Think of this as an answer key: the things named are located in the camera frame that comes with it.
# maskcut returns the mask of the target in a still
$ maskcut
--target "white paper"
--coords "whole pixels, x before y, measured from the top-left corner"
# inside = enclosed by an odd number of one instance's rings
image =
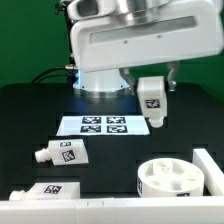
[[[148,135],[143,116],[64,116],[57,136]]]

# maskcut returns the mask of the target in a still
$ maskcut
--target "white block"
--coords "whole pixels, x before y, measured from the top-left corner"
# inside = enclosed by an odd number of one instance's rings
[[[224,174],[205,149],[194,149],[193,164],[204,173],[210,194],[224,196]]]
[[[152,127],[161,127],[167,116],[164,77],[139,78],[137,93],[143,116],[149,118]]]
[[[71,200],[80,198],[80,183],[36,183],[28,191],[13,191],[10,201]]]

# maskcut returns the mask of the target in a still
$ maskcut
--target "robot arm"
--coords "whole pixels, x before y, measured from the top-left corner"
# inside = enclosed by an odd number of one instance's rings
[[[78,2],[68,6],[73,20],[78,19]],[[76,63],[84,72],[198,58],[223,49],[218,3],[213,0],[173,0],[151,11],[119,14],[118,5],[114,7],[107,8],[108,15],[103,11],[79,20],[71,30]]]

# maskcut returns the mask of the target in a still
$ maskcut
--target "small white object with marker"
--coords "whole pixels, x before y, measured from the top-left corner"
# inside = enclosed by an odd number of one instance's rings
[[[38,163],[52,159],[54,165],[89,163],[82,139],[49,141],[48,148],[35,152],[35,157]]]

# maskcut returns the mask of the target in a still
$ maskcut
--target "white plastic part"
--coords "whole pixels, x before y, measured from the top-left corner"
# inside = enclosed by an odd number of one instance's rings
[[[202,196],[204,174],[183,160],[162,158],[143,163],[138,169],[141,197]]]
[[[80,183],[36,183],[28,192],[13,191],[9,201],[71,200],[80,198]]]
[[[37,162],[53,160],[54,165],[88,163],[88,155],[82,139],[49,141],[48,148],[35,152]]]
[[[152,127],[161,127],[167,116],[164,77],[139,78],[137,93],[143,116],[149,118]]]
[[[216,5],[217,13],[221,13],[223,9],[223,0],[213,0]]]
[[[205,149],[194,149],[193,164],[205,174],[205,186],[213,196],[224,196],[224,174]]]
[[[223,210],[224,197],[1,201],[0,223],[220,224]]]
[[[77,4],[82,0],[74,0],[67,8],[68,16],[71,20],[83,20],[102,17],[113,13],[116,10],[115,0],[97,0],[98,14],[82,17],[77,11]]]
[[[172,0],[161,7],[153,26],[129,28],[116,16],[81,20],[70,36],[75,61],[83,72],[216,55],[224,39],[213,0]]]

